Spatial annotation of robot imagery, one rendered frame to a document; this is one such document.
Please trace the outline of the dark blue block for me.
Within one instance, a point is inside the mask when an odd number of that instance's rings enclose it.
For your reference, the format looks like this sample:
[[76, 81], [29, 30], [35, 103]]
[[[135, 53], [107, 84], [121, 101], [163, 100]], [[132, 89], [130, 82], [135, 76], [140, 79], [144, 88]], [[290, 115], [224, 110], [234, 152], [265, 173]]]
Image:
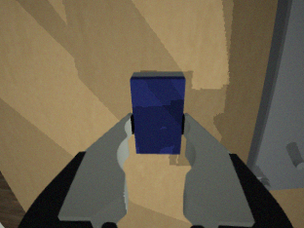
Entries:
[[130, 83], [136, 154], [180, 154], [183, 72], [134, 72]]

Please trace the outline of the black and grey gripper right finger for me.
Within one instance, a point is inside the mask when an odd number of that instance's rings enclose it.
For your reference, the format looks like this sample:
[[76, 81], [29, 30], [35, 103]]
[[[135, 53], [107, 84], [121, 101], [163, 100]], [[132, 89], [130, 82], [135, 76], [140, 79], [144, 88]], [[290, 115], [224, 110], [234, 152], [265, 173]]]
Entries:
[[293, 228], [279, 203], [239, 156], [188, 113], [182, 115], [181, 134], [191, 166], [185, 175], [183, 215], [192, 225]]

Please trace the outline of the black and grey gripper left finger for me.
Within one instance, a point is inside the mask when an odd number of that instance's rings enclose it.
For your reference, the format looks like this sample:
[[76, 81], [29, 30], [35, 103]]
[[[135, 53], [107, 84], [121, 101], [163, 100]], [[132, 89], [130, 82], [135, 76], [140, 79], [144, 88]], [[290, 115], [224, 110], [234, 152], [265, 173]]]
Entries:
[[[84, 152], [79, 152], [30, 206], [18, 228], [101, 228], [127, 214], [124, 163], [134, 134], [129, 113]], [[121, 167], [121, 169], [120, 169]]]

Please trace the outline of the grey metal fixture plate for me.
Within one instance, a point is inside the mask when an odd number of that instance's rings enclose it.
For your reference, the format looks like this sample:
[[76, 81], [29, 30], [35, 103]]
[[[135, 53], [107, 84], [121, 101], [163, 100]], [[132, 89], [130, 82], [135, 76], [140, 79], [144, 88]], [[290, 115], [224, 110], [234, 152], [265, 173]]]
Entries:
[[247, 167], [270, 191], [304, 188], [304, 0], [278, 0]]

